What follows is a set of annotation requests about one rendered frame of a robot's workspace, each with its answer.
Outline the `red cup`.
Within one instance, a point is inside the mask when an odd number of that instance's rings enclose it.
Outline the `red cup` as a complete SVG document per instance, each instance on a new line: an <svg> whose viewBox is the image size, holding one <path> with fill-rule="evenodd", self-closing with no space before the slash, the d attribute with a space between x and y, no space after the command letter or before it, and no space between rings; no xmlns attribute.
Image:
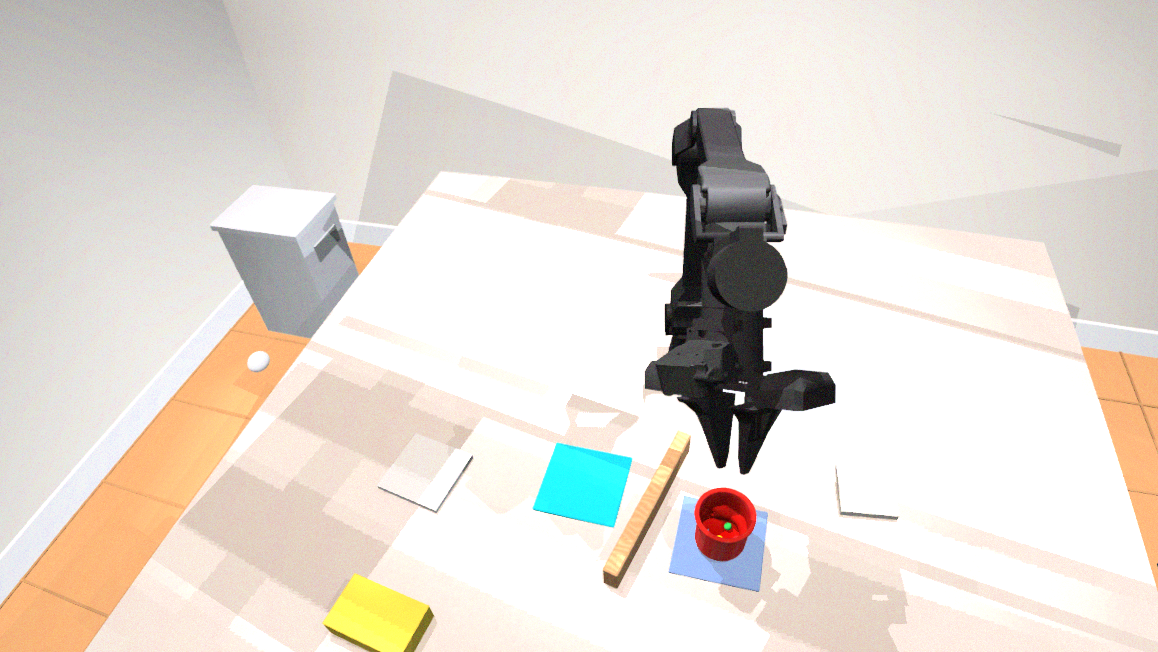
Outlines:
<svg viewBox="0 0 1158 652"><path fill-rule="evenodd" d="M699 497L694 510L695 540L699 551L713 561L735 559L754 530L756 515L752 501L738 490L709 490ZM723 527L727 522L732 525L730 530ZM739 537L733 539L734 536Z"/></svg>

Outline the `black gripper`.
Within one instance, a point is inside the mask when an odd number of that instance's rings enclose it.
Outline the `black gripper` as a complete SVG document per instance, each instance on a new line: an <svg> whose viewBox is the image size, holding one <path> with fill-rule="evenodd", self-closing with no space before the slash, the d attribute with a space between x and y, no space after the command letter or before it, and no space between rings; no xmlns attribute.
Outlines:
<svg viewBox="0 0 1158 652"><path fill-rule="evenodd" d="M796 368L764 374L772 371L772 361L764 361L768 328L772 328L772 317L764 317L763 310L702 307L701 318L692 318L692 329L702 330L706 340L728 342L730 332L741 367L736 378L742 381L717 384L704 398L677 397L696 413L718 469L727 463L734 415L739 470L747 475L782 410L806 412L836 403L836 384L829 372ZM736 391L743 391L743 403L736 404Z"/></svg>

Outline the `white flat panel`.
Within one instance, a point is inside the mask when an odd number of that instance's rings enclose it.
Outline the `white flat panel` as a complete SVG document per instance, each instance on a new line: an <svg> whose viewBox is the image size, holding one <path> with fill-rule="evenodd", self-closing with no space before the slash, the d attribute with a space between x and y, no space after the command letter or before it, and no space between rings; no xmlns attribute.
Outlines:
<svg viewBox="0 0 1158 652"><path fill-rule="evenodd" d="M378 489L437 513L471 461L472 454L416 433Z"/></svg>

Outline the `yellow rectangular block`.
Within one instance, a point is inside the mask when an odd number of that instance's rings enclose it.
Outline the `yellow rectangular block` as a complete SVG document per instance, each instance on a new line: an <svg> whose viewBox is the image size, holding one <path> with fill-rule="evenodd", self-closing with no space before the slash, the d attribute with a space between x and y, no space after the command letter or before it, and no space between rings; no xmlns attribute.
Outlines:
<svg viewBox="0 0 1158 652"><path fill-rule="evenodd" d="M323 624L368 652L415 652L433 618L428 605L354 573Z"/></svg>

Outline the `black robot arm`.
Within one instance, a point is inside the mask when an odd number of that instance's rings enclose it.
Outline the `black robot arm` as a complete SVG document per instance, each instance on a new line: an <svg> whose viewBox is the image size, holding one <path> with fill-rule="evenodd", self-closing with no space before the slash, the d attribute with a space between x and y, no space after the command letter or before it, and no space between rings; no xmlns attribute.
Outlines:
<svg viewBox="0 0 1158 652"><path fill-rule="evenodd" d="M664 396L699 400L742 380L730 332L706 340L692 318L702 307L758 312L779 300L787 268L769 243L784 241L787 219L764 168L745 159L730 107L698 108L674 129L672 166L686 193L683 274L665 305L670 347L655 368Z"/></svg>

